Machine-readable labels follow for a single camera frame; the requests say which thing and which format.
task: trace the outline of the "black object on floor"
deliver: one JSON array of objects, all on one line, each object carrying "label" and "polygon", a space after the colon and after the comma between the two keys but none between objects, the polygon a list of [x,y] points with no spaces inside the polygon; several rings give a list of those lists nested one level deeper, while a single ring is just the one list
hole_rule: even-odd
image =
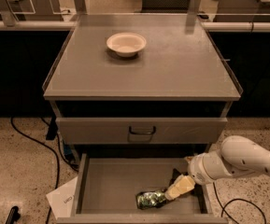
[{"label": "black object on floor", "polygon": [[19,214],[19,207],[13,206],[10,210],[9,216],[7,217],[6,224],[13,224],[14,221],[17,221],[21,215]]}]

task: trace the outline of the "white bowl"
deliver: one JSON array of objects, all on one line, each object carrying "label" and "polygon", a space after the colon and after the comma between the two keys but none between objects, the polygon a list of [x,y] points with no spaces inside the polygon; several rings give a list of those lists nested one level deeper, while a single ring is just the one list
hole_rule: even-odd
[{"label": "white bowl", "polygon": [[139,34],[114,34],[107,40],[107,47],[116,51],[121,57],[135,56],[146,46],[146,39]]}]

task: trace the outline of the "cable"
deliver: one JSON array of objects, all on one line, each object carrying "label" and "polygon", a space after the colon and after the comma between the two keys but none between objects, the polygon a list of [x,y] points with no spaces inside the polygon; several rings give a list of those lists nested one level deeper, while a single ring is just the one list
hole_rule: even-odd
[{"label": "cable", "polygon": [[[41,117],[41,120],[42,120],[45,124],[47,124],[48,126],[50,126],[50,124],[49,124],[47,121],[45,121],[42,117]],[[59,134],[56,134],[56,135],[57,135],[57,143],[58,143],[58,149],[59,149],[59,153],[60,153],[61,159],[62,159],[67,165],[69,165],[69,166],[71,167],[72,170],[78,172],[78,166],[77,166],[77,165],[74,165],[74,164],[71,164],[71,163],[64,157],[64,155],[63,155],[63,153],[62,153],[62,151],[61,151],[60,136],[59,136]]]},{"label": "cable", "polygon": [[[11,121],[11,125],[12,125],[13,129],[14,129],[16,132],[18,132],[18,133],[21,134],[22,136],[24,136],[24,137],[26,137],[26,138],[28,138],[28,139],[30,139],[30,140],[32,140],[32,141],[38,143],[39,145],[41,145],[41,146],[43,146],[43,147],[49,149],[49,150],[55,155],[56,161],[57,161],[57,177],[56,177],[55,189],[57,189],[57,188],[58,188],[58,185],[59,185],[59,178],[60,178],[60,162],[59,162],[59,157],[58,157],[57,153],[55,152],[55,150],[53,150],[51,147],[48,147],[48,146],[45,145],[43,142],[40,142],[39,140],[37,140],[37,139],[35,139],[35,138],[33,138],[33,137],[31,137],[31,136],[29,136],[29,135],[27,135],[27,134],[21,132],[21,131],[15,126],[15,124],[14,124],[14,117],[11,117],[11,120],[10,120],[10,121]],[[47,215],[47,219],[46,219],[46,222],[45,222],[46,224],[49,223],[49,220],[50,220],[50,213],[51,213],[51,207],[50,207],[49,212],[48,212],[48,215]]]},{"label": "cable", "polygon": [[236,201],[242,201],[242,202],[246,202],[246,203],[250,203],[252,204],[253,206],[255,206],[262,214],[263,216],[263,220],[264,220],[264,224],[266,224],[266,217],[265,217],[265,214],[263,212],[263,210],[257,206],[255,203],[253,202],[250,202],[248,200],[245,200],[245,199],[241,199],[241,198],[235,198],[235,199],[232,199],[231,201],[229,201],[227,204],[225,204],[224,206],[222,206],[221,202],[220,202],[220,199],[219,199],[219,196],[218,196],[218,193],[217,193],[217,188],[216,188],[216,184],[213,183],[213,189],[215,191],[215,194],[216,194],[216,197],[217,197],[217,200],[218,200],[218,203],[220,204],[220,207],[221,207],[221,214],[220,216],[222,217],[223,214],[225,213],[232,221],[234,221],[235,223],[239,224],[238,221],[236,221],[231,215],[229,215],[229,213],[227,213],[226,211],[226,207],[230,204],[230,203],[233,203],[233,202],[236,202]]}]

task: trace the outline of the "speckled floor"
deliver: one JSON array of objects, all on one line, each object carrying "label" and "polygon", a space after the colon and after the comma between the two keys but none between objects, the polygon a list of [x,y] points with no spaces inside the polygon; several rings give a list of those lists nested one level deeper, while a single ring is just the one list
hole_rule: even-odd
[{"label": "speckled floor", "polygon": [[[48,127],[41,119],[17,118],[14,123],[21,131],[44,142]],[[212,149],[219,148],[221,141],[233,134],[244,135],[270,149],[270,119],[229,119],[220,141]],[[48,141],[46,145],[57,149],[56,141]],[[60,186],[75,176],[77,173],[61,161]],[[46,194],[54,189],[55,181],[53,154],[14,131],[10,119],[0,119],[0,223],[6,222],[13,205],[20,208],[18,223],[45,223],[49,211]],[[270,177],[220,179],[216,185],[222,204],[233,198],[252,201],[262,208],[270,224]],[[212,185],[207,185],[207,191],[213,215],[219,217],[221,209]],[[227,211],[241,224],[263,223],[260,212],[247,203],[231,203]],[[55,223],[53,214],[49,223]]]}]

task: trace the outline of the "closed drawer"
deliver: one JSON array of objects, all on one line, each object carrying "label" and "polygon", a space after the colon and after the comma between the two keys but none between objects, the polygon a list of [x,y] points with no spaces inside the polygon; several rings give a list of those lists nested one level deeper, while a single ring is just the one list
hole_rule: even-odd
[{"label": "closed drawer", "polygon": [[209,144],[226,118],[57,118],[67,144]]},{"label": "closed drawer", "polygon": [[212,216],[201,186],[198,194],[186,193],[161,208],[137,209],[136,194],[167,188],[175,178],[174,169],[185,173],[187,164],[178,158],[99,159],[83,153],[71,217],[58,218],[57,223],[228,223]]}]

